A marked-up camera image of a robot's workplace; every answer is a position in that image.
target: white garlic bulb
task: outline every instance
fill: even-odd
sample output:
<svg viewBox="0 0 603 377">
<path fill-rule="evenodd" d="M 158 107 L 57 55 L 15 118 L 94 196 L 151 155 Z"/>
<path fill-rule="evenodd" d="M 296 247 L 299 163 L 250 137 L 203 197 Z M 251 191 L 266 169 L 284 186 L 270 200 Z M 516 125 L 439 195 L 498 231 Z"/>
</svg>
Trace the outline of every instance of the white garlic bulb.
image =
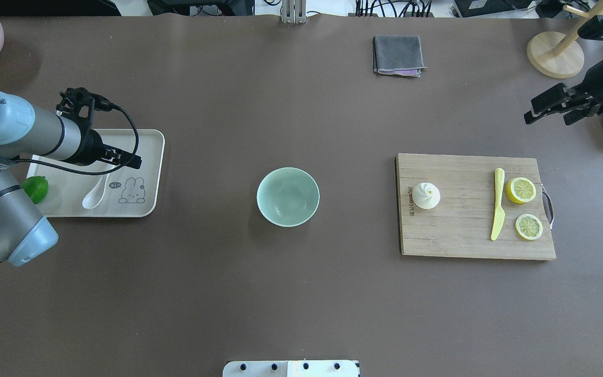
<svg viewBox="0 0 603 377">
<path fill-rule="evenodd" d="M 441 193 L 437 186 L 429 182 L 423 182 L 414 188 L 412 198 L 418 207 L 431 209 L 441 201 Z"/>
</svg>

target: cartoon rabbit print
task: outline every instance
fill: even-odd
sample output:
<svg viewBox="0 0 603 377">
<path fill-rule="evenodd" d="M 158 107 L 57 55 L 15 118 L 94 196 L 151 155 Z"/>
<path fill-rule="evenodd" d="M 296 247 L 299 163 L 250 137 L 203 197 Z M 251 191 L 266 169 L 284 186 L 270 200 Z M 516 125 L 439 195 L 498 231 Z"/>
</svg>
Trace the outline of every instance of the cartoon rabbit print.
<svg viewBox="0 0 603 377">
<path fill-rule="evenodd" d="M 145 203 L 146 187 L 143 185 L 143 178 L 127 178 L 122 196 L 118 203 Z"/>
</svg>

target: white floor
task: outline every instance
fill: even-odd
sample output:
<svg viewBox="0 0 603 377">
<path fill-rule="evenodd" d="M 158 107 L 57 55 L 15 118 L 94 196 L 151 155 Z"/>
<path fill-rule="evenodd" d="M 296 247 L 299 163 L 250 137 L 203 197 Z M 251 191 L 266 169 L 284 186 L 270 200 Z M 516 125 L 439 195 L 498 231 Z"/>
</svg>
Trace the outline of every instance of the white floor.
<svg viewBox="0 0 603 377">
<path fill-rule="evenodd" d="M 146 0 L 111 0 L 117 5 L 118 10 L 122 15 L 152 15 Z M 404 8 L 406 3 L 394 3 L 397 12 Z M 434 17 L 453 17 L 451 7 L 454 5 L 454 0 L 432 0 L 431 12 Z M 255 14 L 280 14 L 280 4 L 276 6 L 267 5 L 264 0 L 255 0 Z M 392 8 L 387 5 L 383 7 L 387 17 L 393 17 Z M 355 12 L 355 0 L 306 0 L 306 11 L 321 12 L 323 14 L 344 15 Z M 530 10 L 511 10 L 510 12 L 501 12 L 498 14 L 481 15 L 477 17 L 488 18 L 538 18 L 534 9 Z"/>
</svg>

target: knife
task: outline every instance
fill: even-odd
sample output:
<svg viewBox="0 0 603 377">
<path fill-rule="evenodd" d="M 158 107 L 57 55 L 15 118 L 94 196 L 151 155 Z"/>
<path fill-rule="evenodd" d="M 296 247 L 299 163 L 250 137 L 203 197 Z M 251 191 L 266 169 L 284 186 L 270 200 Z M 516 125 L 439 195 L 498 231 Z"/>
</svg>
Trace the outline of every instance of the knife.
<svg viewBox="0 0 603 377">
<path fill-rule="evenodd" d="M 495 220 L 493 220 L 493 232 L 490 239 L 495 241 L 499 237 L 504 225 L 504 208 L 502 208 L 502 192 L 504 191 L 504 169 L 495 169 Z"/>
</svg>

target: spoon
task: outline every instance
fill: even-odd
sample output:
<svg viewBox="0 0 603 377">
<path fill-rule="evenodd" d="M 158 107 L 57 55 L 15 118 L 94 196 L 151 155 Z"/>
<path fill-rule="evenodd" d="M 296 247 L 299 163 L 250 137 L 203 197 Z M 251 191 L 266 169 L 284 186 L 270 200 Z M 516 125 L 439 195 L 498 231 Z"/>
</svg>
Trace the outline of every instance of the spoon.
<svg viewBox="0 0 603 377">
<path fill-rule="evenodd" d="M 106 184 L 108 182 L 108 174 L 104 174 L 99 178 L 99 181 L 96 182 L 92 190 L 83 198 L 83 208 L 92 209 L 101 203 L 106 193 Z"/>
</svg>

